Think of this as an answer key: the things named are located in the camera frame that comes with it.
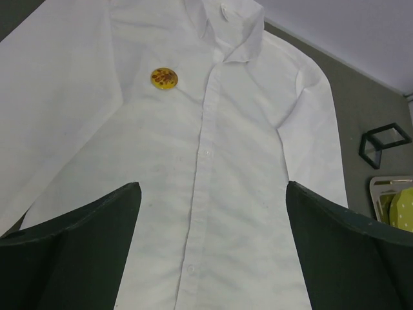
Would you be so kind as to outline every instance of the button-up shirt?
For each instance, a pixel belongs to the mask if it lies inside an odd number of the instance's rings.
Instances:
[[[86,4],[70,2],[86,17]],[[53,169],[32,167],[43,178],[19,193],[26,205],[35,200],[23,227],[138,181],[143,199],[116,309],[310,309],[285,190],[295,180],[346,205],[322,71],[263,31],[252,0],[94,3],[99,14],[89,10],[95,18],[69,47],[100,54],[68,70],[82,83],[76,74],[100,68],[99,91],[73,95],[88,114],[76,107],[81,129],[58,140],[65,152],[51,149]],[[160,67],[176,72],[176,87],[151,84]]]

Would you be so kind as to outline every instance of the gray surface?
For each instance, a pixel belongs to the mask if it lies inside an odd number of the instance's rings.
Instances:
[[[406,99],[269,24],[266,24],[266,30],[310,56],[330,81],[336,106],[348,205],[353,211],[373,217],[368,193],[370,179],[373,176],[413,174],[413,144],[384,150],[381,168],[376,171],[358,156],[361,135],[370,129],[396,122],[413,137]]]

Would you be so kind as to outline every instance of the green yellow object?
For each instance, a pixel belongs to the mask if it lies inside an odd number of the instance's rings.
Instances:
[[[171,89],[178,84],[178,75],[171,69],[159,68],[150,75],[152,84],[159,89]]]
[[[395,195],[388,215],[391,226],[413,233],[413,188]]]

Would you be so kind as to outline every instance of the yellow button pin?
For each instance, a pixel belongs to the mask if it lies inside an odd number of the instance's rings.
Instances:
[[[171,89],[178,84],[178,76],[168,68],[159,68],[150,75],[152,84],[159,89]]]

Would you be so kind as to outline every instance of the shirt tag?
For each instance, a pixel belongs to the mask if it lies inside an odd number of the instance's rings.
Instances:
[[[230,21],[230,19],[228,18],[227,6],[224,5],[224,4],[221,4],[221,13],[222,13],[222,16],[225,18],[226,21]]]

